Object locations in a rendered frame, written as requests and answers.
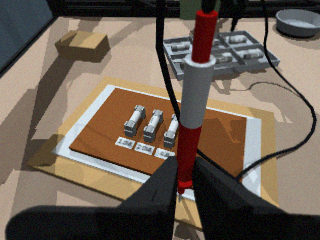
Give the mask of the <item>grey round shallow dish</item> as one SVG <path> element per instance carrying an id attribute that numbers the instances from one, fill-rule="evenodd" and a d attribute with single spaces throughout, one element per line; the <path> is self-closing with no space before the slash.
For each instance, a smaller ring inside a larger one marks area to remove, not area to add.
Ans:
<path id="1" fill-rule="evenodd" d="M 320 14 L 299 9 L 279 11 L 276 14 L 276 30 L 291 38 L 312 38 L 320 31 Z"/>

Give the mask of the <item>red test probe with black lead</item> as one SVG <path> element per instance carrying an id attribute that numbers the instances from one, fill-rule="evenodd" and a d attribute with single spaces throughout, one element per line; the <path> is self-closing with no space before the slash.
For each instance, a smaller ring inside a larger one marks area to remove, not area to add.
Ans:
<path id="1" fill-rule="evenodd" d="M 177 192 L 179 193 L 179 202 L 181 201 L 181 197 L 182 194 L 184 194 L 185 189 L 193 187 L 192 171 L 194 167 L 196 153 L 199 154 L 206 161 L 211 163 L 213 166 L 218 168 L 220 171 L 231 177 L 233 180 L 235 180 L 239 184 L 242 184 L 239 181 L 239 179 L 246 172 L 248 172 L 259 163 L 271 157 L 298 149 L 300 146 L 302 146 L 309 140 L 309 138 L 315 131 L 317 118 L 315 115 L 314 108 L 307 101 L 307 99 L 280 74 L 280 72 L 272 64 L 267 54 L 266 41 L 268 36 L 268 13 L 264 0 L 261 0 L 261 4 L 265 15 L 265 37 L 263 42 L 265 56 L 270 66 L 274 69 L 274 71 L 310 107 L 314 121 L 312 129 L 304 141 L 302 141 L 295 147 L 285 149 L 259 159 L 258 161 L 254 162 L 246 169 L 241 171 L 236 177 L 234 177 L 198 149 L 201 128 L 204 120 L 205 110 L 207 106 L 209 91 L 216 63 L 215 57 L 211 55 L 215 27 L 218 17 L 218 12 L 214 11 L 216 0 L 202 0 L 202 10 L 196 12 L 192 53 L 189 53 L 185 56 L 184 62 L 184 74 L 180 109 L 173 91 L 163 49 L 165 0 L 156 0 L 156 52 L 163 74 L 165 86 L 171 104 L 173 106 L 177 121 L 179 123 L 178 146 L 176 157 L 178 162 Z"/>

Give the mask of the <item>tan rectangular block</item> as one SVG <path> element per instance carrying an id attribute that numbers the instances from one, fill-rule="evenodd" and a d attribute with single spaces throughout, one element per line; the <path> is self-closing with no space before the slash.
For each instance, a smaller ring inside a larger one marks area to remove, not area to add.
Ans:
<path id="1" fill-rule="evenodd" d="M 70 30 L 55 43 L 60 58 L 96 62 L 110 48 L 107 34 Z"/>

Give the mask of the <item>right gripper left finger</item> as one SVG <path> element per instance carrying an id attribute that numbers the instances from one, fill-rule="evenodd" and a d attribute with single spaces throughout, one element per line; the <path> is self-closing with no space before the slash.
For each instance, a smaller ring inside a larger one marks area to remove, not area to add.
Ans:
<path id="1" fill-rule="evenodd" d="M 117 207 L 30 207 L 8 221 L 5 239 L 172 240 L 177 179 L 176 156 L 169 156 L 137 191 Z"/>

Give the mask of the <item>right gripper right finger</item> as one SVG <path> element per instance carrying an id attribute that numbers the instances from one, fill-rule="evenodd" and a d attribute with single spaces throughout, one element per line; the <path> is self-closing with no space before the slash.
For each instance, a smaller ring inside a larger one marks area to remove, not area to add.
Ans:
<path id="1" fill-rule="evenodd" d="M 192 182 L 205 240 L 320 240 L 320 215 L 288 214 L 198 156 Z"/>

